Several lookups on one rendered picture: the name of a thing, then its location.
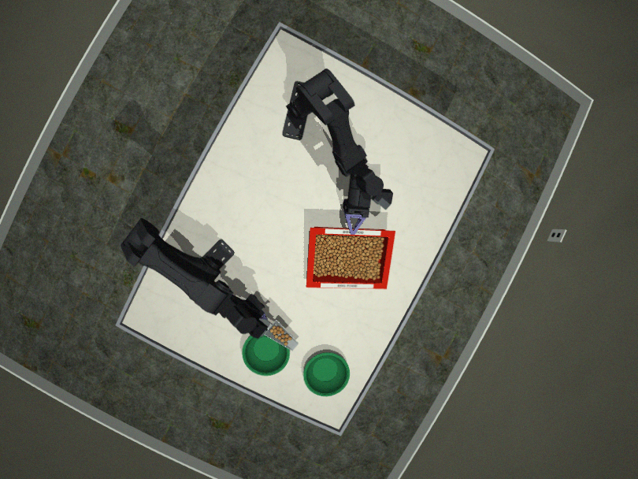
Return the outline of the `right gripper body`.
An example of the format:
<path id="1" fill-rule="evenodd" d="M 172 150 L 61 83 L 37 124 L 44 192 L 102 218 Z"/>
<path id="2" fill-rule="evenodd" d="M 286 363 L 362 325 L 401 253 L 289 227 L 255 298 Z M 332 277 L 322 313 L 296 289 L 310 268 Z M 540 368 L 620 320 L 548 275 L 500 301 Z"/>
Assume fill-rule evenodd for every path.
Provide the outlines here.
<path id="1" fill-rule="evenodd" d="M 265 306 L 262 303 L 260 303 L 257 297 L 253 294 L 250 294 L 248 298 L 246 299 L 246 301 L 254 304 L 260 310 L 259 314 L 257 314 L 258 319 L 260 319 L 261 316 L 264 314 L 264 312 L 262 311 L 262 308 L 265 308 Z"/>

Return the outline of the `grey raised table edge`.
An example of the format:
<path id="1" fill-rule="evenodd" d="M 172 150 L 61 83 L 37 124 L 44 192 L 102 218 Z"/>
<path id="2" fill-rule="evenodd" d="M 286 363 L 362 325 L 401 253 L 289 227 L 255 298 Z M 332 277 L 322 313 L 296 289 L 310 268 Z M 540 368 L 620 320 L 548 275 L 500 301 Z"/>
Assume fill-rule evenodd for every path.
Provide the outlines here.
<path id="1" fill-rule="evenodd" d="M 444 241 L 443 241 L 443 243 L 442 243 L 442 245 L 441 245 L 441 247 L 440 247 L 440 249 L 439 249 L 439 251 L 438 251 L 438 253 L 437 253 L 436 257 L 435 257 L 435 259 L 434 259 L 434 261 L 432 262 L 432 264 L 431 264 L 431 266 L 430 266 L 430 268 L 429 268 L 424 280 L 422 281 L 421 286 L 417 290 L 417 293 L 414 296 L 414 299 L 412 300 L 408 310 L 406 311 L 403 319 L 401 320 L 401 322 L 400 322 L 398 328 L 396 329 L 393 337 L 391 338 L 388 346 L 386 347 L 384 353 L 382 354 L 382 356 L 381 356 L 379 362 L 377 363 L 374 371 L 372 372 L 371 376 L 369 377 L 368 381 L 366 382 L 365 387 L 362 389 L 359 397 L 355 401 L 355 403 L 352 406 L 349 414 L 347 415 L 346 419 L 344 420 L 343 424 L 341 425 L 341 427 L 339 429 L 331 427 L 330 425 L 326 425 L 323 422 L 320 422 L 320 421 L 318 421 L 316 419 L 313 419 L 313 418 L 311 418 L 309 416 L 306 416 L 306 415 L 304 415 L 304 414 L 302 414 L 302 413 L 300 413 L 300 412 L 298 412 L 296 410 L 293 410 L 293 409 L 291 409 L 289 407 L 286 407 L 283 404 L 280 404 L 280 403 L 278 403 L 278 402 L 276 402 L 276 401 L 274 401 L 272 399 L 269 399 L 269 398 L 267 398 L 267 397 L 265 397 L 265 396 L 263 396 L 263 395 L 261 395 L 261 394 L 259 394 L 257 392 L 254 392 L 254 391 L 250 390 L 249 388 L 246 388 L 246 387 L 242 386 L 241 384 L 238 384 L 238 383 L 236 383 L 234 381 L 231 381 L 228 378 L 223 377 L 220 374 L 215 373 L 214 371 L 212 371 L 210 369 L 207 369 L 204 366 L 199 365 L 198 363 L 190 360 L 189 358 L 186 358 L 183 355 L 180 355 L 180 354 L 176 353 L 175 351 L 173 351 L 173 350 L 161 345 L 160 343 L 148 338 L 147 336 L 144 336 L 143 334 L 135 331 L 134 329 L 131 329 L 127 325 L 124 325 L 122 323 L 122 321 L 124 320 L 124 316 L 127 313 L 128 308 L 130 307 L 130 304 L 131 304 L 131 302 L 132 302 L 132 300 L 133 300 L 133 298 L 134 298 L 134 296 L 135 296 L 135 294 L 136 294 L 136 292 L 137 292 L 137 290 L 139 288 L 139 285 L 140 285 L 140 283 L 141 283 L 141 281 L 142 281 L 142 279 L 143 279 L 143 277 L 144 277 L 144 275 L 145 275 L 145 273 L 146 273 L 146 271 L 148 269 L 148 267 L 146 267 L 146 266 L 143 266 L 143 268 L 142 268 L 142 270 L 141 270 L 141 272 L 139 274 L 139 277 L 138 277 L 137 281 L 135 282 L 135 285 L 134 285 L 134 287 L 133 287 L 133 289 L 132 289 L 132 291 L 131 291 L 131 293 L 130 293 L 130 295 L 128 297 L 128 300 L 127 300 L 127 302 L 124 305 L 124 308 L 123 308 L 123 310 L 121 312 L 121 315 L 120 315 L 120 317 L 117 320 L 116 326 L 118 328 L 120 328 L 120 329 L 123 329 L 125 332 L 128 332 L 128 333 L 132 334 L 133 336 L 141 339 L 142 341 L 150 344 L 151 346 L 156 347 L 157 349 L 165 352 L 166 354 L 171 355 L 174 358 L 179 359 L 181 362 L 184 362 L 184 363 L 188 364 L 189 366 L 192 366 L 192 367 L 202 371 L 203 373 L 206 373 L 206 374 L 210 375 L 211 377 L 214 377 L 214 378 L 218 379 L 219 381 L 222 381 L 222 382 L 232 386 L 233 388 L 236 388 L 236 389 L 238 389 L 238 390 L 240 390 L 242 392 L 245 392 L 248 395 L 251 395 L 251 396 L 253 396 L 256 399 L 260 399 L 261 401 L 263 401 L 265 403 L 268 403 L 268 404 L 270 404 L 270 405 L 272 405 L 272 406 L 274 406 L 274 407 L 276 407 L 278 409 L 281 409 L 281 410 L 283 410 L 283 411 L 285 411 L 285 412 L 287 412 L 289 414 L 292 414 L 292 415 L 294 415 L 294 416 L 296 416 L 298 418 L 301 418 L 302 420 L 305 420 L 305 421 L 307 421 L 309 423 L 312 423 L 312 424 L 314 424 L 316 426 L 319 426 L 319 427 L 321 427 L 323 429 L 326 429 L 326 430 L 328 430 L 328 431 L 330 431 L 332 433 L 335 433 L 335 434 L 337 434 L 339 436 L 342 436 L 345 428 L 349 424 L 349 422 L 352 419 L 355 411 L 358 409 L 361 401 L 365 397 L 365 394 L 369 390 L 369 388 L 370 388 L 371 384 L 373 383 L 375 377 L 377 376 L 378 372 L 380 371 L 381 366 L 384 364 L 384 361 L 386 360 L 386 358 L 389 355 L 391 349 L 393 348 L 393 346 L 395 344 L 395 341 L 398 339 L 399 334 L 401 333 L 401 331 L 402 331 L 403 327 L 405 326 L 407 320 L 409 319 L 412 311 L 414 310 L 414 307 L 416 306 L 417 301 L 421 297 L 422 292 L 425 290 L 425 287 L 426 287 L 430 277 L 432 276 L 432 274 L 433 274 L 433 272 L 434 272 L 439 260 L 441 259 L 441 257 L 443 255 L 443 253 L 444 253 L 444 251 L 445 251 L 445 249 L 446 249 L 446 247 L 447 247 L 447 245 L 448 245 L 448 243 L 449 243 L 449 241 L 450 241 L 455 229 L 457 228 L 458 223 L 460 222 L 460 220 L 462 218 L 462 215 L 464 214 L 464 212 L 466 210 L 466 207 L 468 206 L 469 201 L 470 201 L 470 199 L 471 199 L 471 197 L 472 197 L 472 195 L 473 195 L 473 193 L 474 193 L 474 191 L 475 191 L 475 189 L 476 189 L 476 187 L 477 187 L 477 185 L 478 185 L 478 183 L 480 181 L 480 178 L 482 177 L 482 175 L 483 175 L 483 173 L 484 173 L 484 171 L 486 169 L 486 166 L 487 166 L 487 164 L 488 164 L 488 162 L 489 162 L 489 160 L 490 160 L 490 158 L 491 158 L 491 156 L 492 156 L 492 154 L 493 154 L 495 149 L 493 147 L 489 146 L 488 144 L 486 144 L 481 139 L 479 139 L 476 136 L 474 136 L 473 134 L 471 134 L 470 132 L 466 131 L 464 128 L 462 128 L 459 125 L 455 124 L 453 121 L 449 120 L 448 118 L 446 118 L 442 114 L 436 112 L 435 110 L 433 110 L 429 106 L 426 106 L 424 103 L 418 101 L 416 98 L 412 97 L 411 95 L 408 95 L 406 92 L 404 92 L 404 91 L 400 90 L 399 88 L 397 88 L 396 86 L 390 84 L 386 80 L 383 80 L 379 76 L 371 73 L 367 69 L 362 68 L 360 65 L 357 65 L 356 63 L 350 61 L 349 59 L 345 58 L 344 56 L 342 56 L 340 54 L 337 54 L 335 51 L 330 50 L 326 46 L 321 45 L 320 43 L 312 40 L 311 38 L 309 38 L 309 37 L 297 32 L 296 30 L 294 30 L 292 28 L 289 28 L 285 24 L 282 24 L 282 23 L 279 22 L 278 25 L 276 26 L 276 28 L 274 29 L 273 33 L 269 37 L 267 43 L 263 47 L 261 53 L 258 55 L 256 61 L 252 65 L 250 71 L 248 72 L 248 74 L 245 77 L 244 81 L 242 82 L 241 86 L 239 87 L 239 90 L 236 92 L 236 95 L 234 96 L 233 100 L 231 101 L 230 105 L 228 106 L 227 110 L 225 111 L 224 116 L 221 118 L 221 121 L 219 122 L 218 126 L 216 127 L 216 129 L 215 129 L 214 133 L 212 134 L 209 142 L 207 143 L 204 151 L 202 152 L 198 162 L 196 163 L 191 175 L 189 176 L 189 178 L 187 180 L 187 183 L 184 185 L 184 188 L 183 188 L 182 192 L 180 193 L 180 196 L 176 200 L 176 203 L 175 203 L 174 207 L 172 208 L 172 211 L 171 211 L 170 215 L 168 216 L 168 218 L 167 218 L 167 220 L 166 220 L 166 222 L 165 222 L 165 224 L 164 224 L 164 226 L 163 226 L 163 228 L 162 228 L 162 230 L 161 230 L 161 232 L 159 234 L 159 236 L 162 239 L 163 239 L 163 237 L 164 237 L 164 235 L 165 235 L 165 233 L 166 233 L 166 231 L 167 231 L 167 229 L 168 229 L 168 227 L 169 227 L 169 225 L 170 225 L 175 213 L 177 212 L 177 210 L 178 210 L 178 208 L 179 208 L 184 196 L 186 195 L 188 188 L 190 187 L 193 179 L 195 178 L 196 173 L 198 172 L 198 170 L 199 170 L 201 164 L 203 163 L 206 155 L 208 154 L 210 148 L 212 147 L 214 140 L 217 138 L 217 135 L 219 134 L 221 128 L 224 125 L 224 123 L 226 122 L 226 120 L 227 120 L 229 114 L 231 113 L 234 105 L 238 101 L 238 99 L 239 99 L 240 95 L 242 94 L 245 86 L 247 85 L 247 83 L 249 82 L 250 78 L 254 74 L 255 69 L 258 67 L 260 61 L 264 57 L 266 51 L 270 47 L 271 43 L 275 39 L 275 37 L 276 37 L 276 35 L 277 35 L 277 33 L 279 32 L 280 29 L 290 33 L 291 35 L 301 39 L 302 41 L 304 41 L 306 43 L 309 43 L 310 45 L 316 47 L 317 49 L 319 49 L 319 50 L 321 50 L 323 52 L 325 52 L 326 54 L 329 54 L 330 56 L 336 58 L 337 60 L 343 62 L 344 64 L 349 65 L 351 68 L 356 69 L 357 71 L 361 72 L 362 74 L 364 74 L 364 75 L 368 76 L 369 78 L 375 80 L 377 83 L 382 84 L 386 88 L 394 91 L 396 94 L 404 97 L 405 99 L 407 99 L 408 101 L 412 102 L 416 106 L 419 106 L 420 108 L 422 108 L 426 112 L 430 113 L 431 115 L 433 115 L 434 117 L 438 118 L 439 120 L 441 120 L 445 124 L 448 124 L 449 126 L 454 128 L 458 132 L 462 133 L 464 136 L 468 137 L 469 139 L 471 139 L 475 143 L 479 144 L 484 149 L 488 150 L 488 153 L 487 153 L 487 155 L 486 155 L 486 157 L 485 157 L 485 159 L 484 159 L 484 161 L 483 161 L 483 163 L 482 163 L 482 165 L 481 165 L 481 167 L 480 167 L 480 169 L 479 169 L 479 171 L 478 171 L 478 173 L 476 175 L 476 178 L 475 178 L 471 188 L 469 189 L 469 192 L 468 192 L 468 194 L 467 194 L 467 196 L 466 196 L 466 198 L 465 198 L 460 210 L 458 211 L 458 214 L 457 214 L 456 218 L 454 219 L 454 222 L 453 222 L 453 224 L 452 224 L 452 226 L 451 226 L 446 238 L 444 239 Z"/>

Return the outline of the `green bowl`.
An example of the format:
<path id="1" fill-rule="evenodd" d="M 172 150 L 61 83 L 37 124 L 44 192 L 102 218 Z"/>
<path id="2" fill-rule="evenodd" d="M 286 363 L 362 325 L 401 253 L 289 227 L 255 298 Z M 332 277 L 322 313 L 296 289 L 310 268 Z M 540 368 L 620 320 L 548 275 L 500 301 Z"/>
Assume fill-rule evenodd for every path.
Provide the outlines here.
<path id="1" fill-rule="evenodd" d="M 340 361 L 341 360 L 341 361 Z M 321 353 L 311 358 L 305 366 L 303 378 L 307 388 L 320 396 L 341 392 L 350 378 L 347 362 L 334 353 Z"/>
<path id="2" fill-rule="evenodd" d="M 249 336 L 243 345 L 243 361 L 253 373 L 271 376 L 279 373 L 288 363 L 290 349 L 267 336 Z"/>

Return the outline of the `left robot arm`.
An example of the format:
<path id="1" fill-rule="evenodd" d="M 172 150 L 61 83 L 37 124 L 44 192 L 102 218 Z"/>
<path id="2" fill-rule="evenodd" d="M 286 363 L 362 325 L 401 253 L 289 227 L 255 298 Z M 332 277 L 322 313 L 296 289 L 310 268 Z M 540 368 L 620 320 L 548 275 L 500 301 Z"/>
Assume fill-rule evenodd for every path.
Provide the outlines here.
<path id="1" fill-rule="evenodd" d="M 322 100 L 333 93 L 337 98 L 326 105 L 327 109 Z M 371 196 L 385 210 L 391 205 L 393 192 L 383 189 L 384 182 L 366 165 L 367 155 L 352 136 L 349 109 L 354 107 L 354 100 L 329 69 L 324 69 L 305 83 L 295 81 L 290 103 L 286 107 L 284 137 L 301 140 L 307 116 L 312 112 L 328 126 L 332 137 L 332 153 L 340 172 L 346 177 L 351 175 L 350 187 L 363 190 L 360 191 L 358 208 L 370 208 Z"/>

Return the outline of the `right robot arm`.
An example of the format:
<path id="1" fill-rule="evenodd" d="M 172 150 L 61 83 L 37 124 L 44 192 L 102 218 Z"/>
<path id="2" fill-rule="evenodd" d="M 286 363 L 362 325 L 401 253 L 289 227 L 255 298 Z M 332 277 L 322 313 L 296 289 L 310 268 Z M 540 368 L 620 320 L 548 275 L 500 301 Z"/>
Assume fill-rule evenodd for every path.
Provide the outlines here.
<path id="1" fill-rule="evenodd" d="M 166 243 L 158 234 L 155 226 L 140 218 L 121 244 L 127 261 L 133 266 L 139 262 L 160 273 L 204 311 L 227 318 L 241 334 L 249 333 L 257 339 L 263 337 L 268 326 L 258 319 L 260 310 L 245 299 L 244 306 L 242 299 L 234 296 L 225 282 L 215 282 L 220 268 L 235 253 L 225 241 L 219 239 L 202 258 L 197 258 Z"/>

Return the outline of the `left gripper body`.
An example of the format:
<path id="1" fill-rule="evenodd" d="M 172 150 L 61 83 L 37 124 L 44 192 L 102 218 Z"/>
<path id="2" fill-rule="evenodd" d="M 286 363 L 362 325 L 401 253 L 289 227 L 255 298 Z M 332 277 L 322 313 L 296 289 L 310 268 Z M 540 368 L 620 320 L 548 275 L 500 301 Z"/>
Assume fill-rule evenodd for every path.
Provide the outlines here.
<path id="1" fill-rule="evenodd" d="M 343 209 L 345 211 L 345 214 L 354 214 L 361 215 L 362 217 L 369 217 L 369 208 L 358 208 L 360 191 L 363 190 L 352 188 L 349 186 L 348 198 L 343 200 Z"/>

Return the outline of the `red box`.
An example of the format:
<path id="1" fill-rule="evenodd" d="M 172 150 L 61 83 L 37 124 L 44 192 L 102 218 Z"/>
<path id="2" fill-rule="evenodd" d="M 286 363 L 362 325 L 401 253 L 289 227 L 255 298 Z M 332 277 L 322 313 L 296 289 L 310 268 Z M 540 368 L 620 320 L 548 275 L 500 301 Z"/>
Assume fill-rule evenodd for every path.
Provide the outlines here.
<path id="1" fill-rule="evenodd" d="M 313 274 L 316 235 L 336 235 L 336 236 L 379 236 L 384 237 L 382 248 L 382 258 L 379 263 L 380 279 L 362 279 L 353 277 L 345 278 L 328 275 L 317 277 Z M 385 229 L 359 228 L 355 235 L 350 234 L 349 228 L 314 227 L 310 228 L 310 242 L 307 266 L 306 286 L 308 288 L 369 288 L 387 289 L 388 276 L 391 266 L 391 256 L 395 239 L 395 231 L 385 231 Z"/>

